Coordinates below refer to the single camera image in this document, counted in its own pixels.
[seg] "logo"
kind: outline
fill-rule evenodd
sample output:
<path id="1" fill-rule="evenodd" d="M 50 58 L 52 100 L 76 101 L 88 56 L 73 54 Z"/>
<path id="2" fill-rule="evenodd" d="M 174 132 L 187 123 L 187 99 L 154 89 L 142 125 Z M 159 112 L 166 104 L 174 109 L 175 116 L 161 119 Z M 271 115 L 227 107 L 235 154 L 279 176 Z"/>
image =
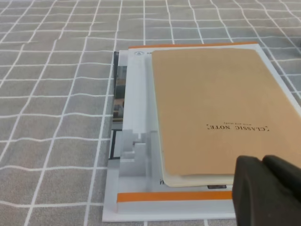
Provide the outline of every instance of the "logo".
<path id="1" fill-rule="evenodd" d="M 141 51 L 139 51 L 139 52 L 135 52 L 135 55 L 143 55 L 144 54 L 144 52 L 141 52 Z"/>

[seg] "orange border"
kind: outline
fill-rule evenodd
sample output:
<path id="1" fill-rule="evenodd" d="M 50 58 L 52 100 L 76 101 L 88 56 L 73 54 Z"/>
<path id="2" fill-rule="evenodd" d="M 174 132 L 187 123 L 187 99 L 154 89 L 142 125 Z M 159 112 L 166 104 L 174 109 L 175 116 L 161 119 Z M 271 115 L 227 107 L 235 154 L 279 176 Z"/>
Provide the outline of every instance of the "orange border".
<path id="1" fill-rule="evenodd" d="M 223 192 L 139 192 L 118 193 L 117 202 L 228 200 L 231 191 Z"/>
<path id="2" fill-rule="evenodd" d="M 236 45 L 248 45 L 258 44 L 255 41 L 246 42 L 228 42 L 228 43 L 215 43 L 215 44 L 161 44 L 161 45 L 149 45 L 149 46 L 130 46 L 128 48 L 168 48 L 168 47 L 198 47 L 198 46 L 236 46 Z"/>

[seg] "paper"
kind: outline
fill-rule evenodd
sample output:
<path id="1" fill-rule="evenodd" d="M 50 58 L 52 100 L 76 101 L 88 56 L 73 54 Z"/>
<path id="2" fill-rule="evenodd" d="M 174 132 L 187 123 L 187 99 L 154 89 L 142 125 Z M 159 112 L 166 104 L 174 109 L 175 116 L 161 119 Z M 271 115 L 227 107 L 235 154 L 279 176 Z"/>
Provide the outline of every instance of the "paper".
<path id="1" fill-rule="evenodd" d="M 239 155 L 301 166 L 300 116 L 256 51 L 154 51 L 152 64 L 169 174 L 234 174 Z"/>

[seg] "checkered tablecloth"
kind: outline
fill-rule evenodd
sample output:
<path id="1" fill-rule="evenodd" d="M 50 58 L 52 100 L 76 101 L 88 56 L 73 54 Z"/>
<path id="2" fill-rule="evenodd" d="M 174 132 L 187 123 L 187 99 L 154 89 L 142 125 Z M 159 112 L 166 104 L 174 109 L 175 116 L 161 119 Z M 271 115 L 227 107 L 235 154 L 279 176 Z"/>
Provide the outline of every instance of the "checkered tablecloth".
<path id="1" fill-rule="evenodd" d="M 113 51 L 257 41 L 301 103 L 299 0 L 0 0 L 0 226 L 102 223 Z"/>

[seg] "kraft paper notebook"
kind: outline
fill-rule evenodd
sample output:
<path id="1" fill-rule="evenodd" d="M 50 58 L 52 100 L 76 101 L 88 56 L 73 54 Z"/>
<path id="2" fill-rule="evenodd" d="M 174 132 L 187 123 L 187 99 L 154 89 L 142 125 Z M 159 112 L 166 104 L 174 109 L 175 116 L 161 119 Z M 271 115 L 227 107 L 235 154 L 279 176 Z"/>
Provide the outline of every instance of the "kraft paper notebook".
<path id="1" fill-rule="evenodd" d="M 164 165 L 170 175 L 233 174 L 236 158 L 301 167 L 301 119 L 255 50 L 154 51 Z"/>

